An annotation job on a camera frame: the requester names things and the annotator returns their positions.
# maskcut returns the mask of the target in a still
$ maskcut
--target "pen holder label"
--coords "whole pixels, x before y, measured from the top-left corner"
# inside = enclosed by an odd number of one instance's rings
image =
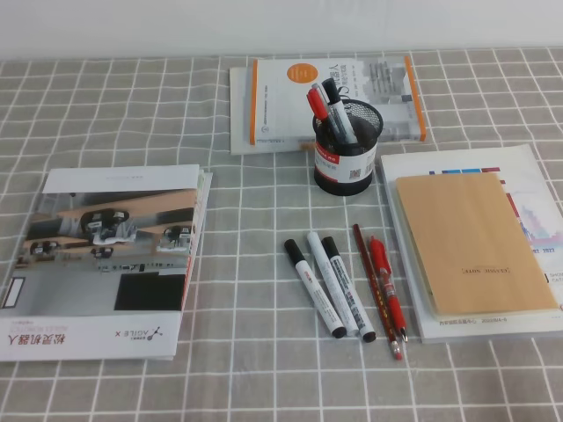
[[[359,156],[339,156],[315,143],[315,167],[321,175],[334,183],[354,183],[371,176],[376,146]]]

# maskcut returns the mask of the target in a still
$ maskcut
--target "book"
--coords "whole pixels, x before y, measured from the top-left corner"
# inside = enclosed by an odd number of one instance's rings
[[[176,353],[211,173],[54,169],[0,307],[0,360]]]
[[[558,308],[494,172],[398,178],[397,191],[438,314]]]
[[[381,168],[406,282],[423,342],[563,334],[563,217],[529,145],[382,156]],[[397,179],[468,171],[494,172],[499,180],[504,181],[502,188],[559,309],[517,314],[473,314],[446,319],[436,317],[425,285],[424,272],[400,205]]]
[[[255,60],[230,70],[231,154],[299,150],[314,141],[306,94],[333,77],[343,99],[382,115],[379,141],[424,141],[426,128],[409,57]]]

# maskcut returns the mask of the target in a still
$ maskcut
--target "marker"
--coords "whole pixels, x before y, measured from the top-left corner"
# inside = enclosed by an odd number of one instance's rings
[[[330,108],[331,113],[335,116],[335,119],[339,120],[342,125],[342,130],[344,131],[344,139],[346,143],[358,143],[358,139],[355,137],[354,128],[350,123],[350,119],[344,110],[344,104],[340,100],[340,94],[338,93],[338,88],[334,79],[329,77],[323,82],[323,88],[325,88],[326,95],[328,96],[328,108]]]
[[[315,303],[315,308],[317,308],[318,313],[322,316],[323,321],[325,321],[328,330],[335,338],[343,338],[346,336],[346,328],[344,328],[342,321],[340,321],[340,318],[336,315],[336,311],[329,302],[328,297],[326,297],[325,291],[320,284],[318,284],[315,274],[311,270],[309,264],[307,264],[307,261],[305,261],[296,241],[289,239],[283,245],[285,246],[285,250],[291,259],[291,262],[293,262],[293,265],[296,266],[296,270],[299,273],[305,287],[307,287],[307,291],[309,292],[313,303]]]
[[[355,323],[352,311],[348,307],[346,298],[344,297],[340,284],[336,279],[336,274],[334,274],[333,266],[331,266],[331,262],[326,256],[325,249],[320,243],[318,234],[312,231],[309,235],[307,235],[307,240],[313,250],[313,255],[317,261],[318,268],[320,268],[320,272],[323,274],[323,279],[325,279],[326,287],[328,287],[328,293],[330,293],[333,298],[334,308],[336,308],[342,323],[346,327],[348,336],[355,336],[359,331],[358,325]]]
[[[321,121],[323,125],[322,128],[327,132],[327,136],[333,137],[337,143],[346,143],[344,134],[334,122],[334,117],[328,109],[328,104],[324,101],[319,91],[311,88],[307,94],[307,99],[309,100],[309,106],[311,106],[313,114]]]
[[[320,98],[320,101],[323,105],[323,108],[326,111],[328,118],[328,121],[326,123],[328,124],[328,127],[333,131],[334,139],[336,139],[336,142],[338,143],[347,143],[342,124],[340,123],[340,120],[336,121],[336,119],[334,118],[334,114],[331,113],[331,109],[328,107],[328,102],[326,100],[326,96],[325,96],[325,92],[323,91],[323,88],[319,84],[313,84],[311,87],[313,91],[317,92],[318,97]]]
[[[376,339],[376,331],[373,329],[373,325],[371,325],[366,309],[363,307],[350,277],[348,277],[346,267],[338,253],[338,249],[336,249],[334,239],[332,237],[325,237],[321,243],[325,248],[326,255],[331,261],[331,266],[333,266],[334,273],[344,293],[348,307],[352,311],[352,315],[358,324],[363,341],[366,343],[372,342]]]

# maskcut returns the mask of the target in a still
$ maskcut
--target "white wall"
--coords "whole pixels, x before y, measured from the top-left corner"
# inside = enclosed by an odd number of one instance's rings
[[[561,45],[561,16],[561,0],[1,0],[0,59]]]

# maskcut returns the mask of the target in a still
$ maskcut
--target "pen holder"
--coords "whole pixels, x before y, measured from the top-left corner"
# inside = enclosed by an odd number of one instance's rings
[[[342,100],[358,143],[337,143],[330,129],[313,117],[315,129],[315,182],[332,195],[350,196],[364,191],[373,179],[377,137],[384,128],[381,114],[355,99]]]

